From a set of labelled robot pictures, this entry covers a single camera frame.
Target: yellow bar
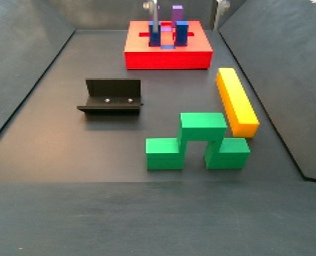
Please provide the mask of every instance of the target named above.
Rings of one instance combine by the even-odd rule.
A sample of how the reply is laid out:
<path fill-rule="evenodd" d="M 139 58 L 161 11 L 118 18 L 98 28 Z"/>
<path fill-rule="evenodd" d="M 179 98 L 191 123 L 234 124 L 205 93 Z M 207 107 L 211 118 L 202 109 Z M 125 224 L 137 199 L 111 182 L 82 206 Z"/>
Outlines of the yellow bar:
<path fill-rule="evenodd" d="M 218 69 L 217 87 L 233 136 L 253 138 L 259 126 L 259 121 L 233 68 Z"/>

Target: block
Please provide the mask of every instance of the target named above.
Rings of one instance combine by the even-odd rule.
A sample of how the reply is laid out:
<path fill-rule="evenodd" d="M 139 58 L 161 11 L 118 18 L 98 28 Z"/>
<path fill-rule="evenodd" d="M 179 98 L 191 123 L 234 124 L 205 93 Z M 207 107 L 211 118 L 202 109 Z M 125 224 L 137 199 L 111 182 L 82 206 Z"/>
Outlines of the block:
<path fill-rule="evenodd" d="M 253 138 L 259 126 L 246 92 L 233 68 L 219 68 L 217 87 L 234 137 Z"/>
<path fill-rule="evenodd" d="M 211 63 L 210 46 L 199 21 L 189 21 L 187 46 L 161 49 L 149 46 L 149 22 L 131 21 L 125 45 L 125 65 L 127 69 L 207 69 Z"/>
<path fill-rule="evenodd" d="M 207 169 L 242 169 L 250 155 L 243 138 L 225 138 L 219 150 L 214 142 L 207 143 L 205 162 Z"/>
<path fill-rule="evenodd" d="M 150 47 L 161 46 L 161 24 L 158 24 L 158 32 L 153 31 L 153 21 L 149 22 L 149 31 L 150 31 Z"/>
<path fill-rule="evenodd" d="M 173 15 L 171 15 L 171 27 L 175 28 L 175 22 L 183 20 L 183 6 L 173 5 Z"/>
<path fill-rule="evenodd" d="M 146 160 L 149 170 L 183 169 L 185 155 L 178 150 L 177 138 L 146 139 Z"/>
<path fill-rule="evenodd" d="M 227 129 L 222 113 L 181 113 L 178 141 L 222 141 Z"/>
<path fill-rule="evenodd" d="M 174 42 L 175 46 L 187 45 L 187 29 L 189 29 L 187 21 L 175 22 L 175 42 Z"/>

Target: black holder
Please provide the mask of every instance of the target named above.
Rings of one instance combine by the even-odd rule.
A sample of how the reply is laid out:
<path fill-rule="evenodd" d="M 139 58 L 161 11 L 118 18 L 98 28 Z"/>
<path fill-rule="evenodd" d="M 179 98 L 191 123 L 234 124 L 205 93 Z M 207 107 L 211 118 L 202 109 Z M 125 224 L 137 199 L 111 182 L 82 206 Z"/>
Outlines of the black holder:
<path fill-rule="evenodd" d="M 139 113 L 142 106 L 139 79 L 86 79 L 88 100 L 78 109 L 87 114 Z"/>

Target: red platform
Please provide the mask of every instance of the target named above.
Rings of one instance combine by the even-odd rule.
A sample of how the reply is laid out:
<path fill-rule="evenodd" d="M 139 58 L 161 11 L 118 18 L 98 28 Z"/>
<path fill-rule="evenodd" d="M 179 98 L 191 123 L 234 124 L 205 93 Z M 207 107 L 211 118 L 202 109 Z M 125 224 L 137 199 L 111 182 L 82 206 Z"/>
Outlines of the red platform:
<path fill-rule="evenodd" d="M 170 22 L 162 22 L 162 28 Z M 189 21 L 187 46 L 174 49 L 149 47 L 149 21 L 131 21 L 126 46 L 125 62 L 127 69 L 207 69 L 211 63 L 213 48 L 199 21 Z M 161 32 L 161 43 L 173 46 L 174 32 Z"/>

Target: green cube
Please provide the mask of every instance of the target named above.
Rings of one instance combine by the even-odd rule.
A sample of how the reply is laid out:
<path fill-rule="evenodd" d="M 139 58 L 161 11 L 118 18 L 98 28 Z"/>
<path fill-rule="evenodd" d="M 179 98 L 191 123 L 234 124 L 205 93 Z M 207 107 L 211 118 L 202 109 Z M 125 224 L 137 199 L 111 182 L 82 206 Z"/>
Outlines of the green cube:
<path fill-rule="evenodd" d="M 185 155 L 179 152 L 177 138 L 146 139 L 146 160 L 149 170 L 183 168 Z"/>
<path fill-rule="evenodd" d="M 222 140 L 226 130 L 222 113 L 181 113 L 179 145 L 187 141 Z"/>
<path fill-rule="evenodd" d="M 250 149 L 243 138 L 225 138 L 219 150 L 214 146 L 215 142 L 209 142 L 205 162 L 207 169 L 242 169 L 245 167 Z"/>

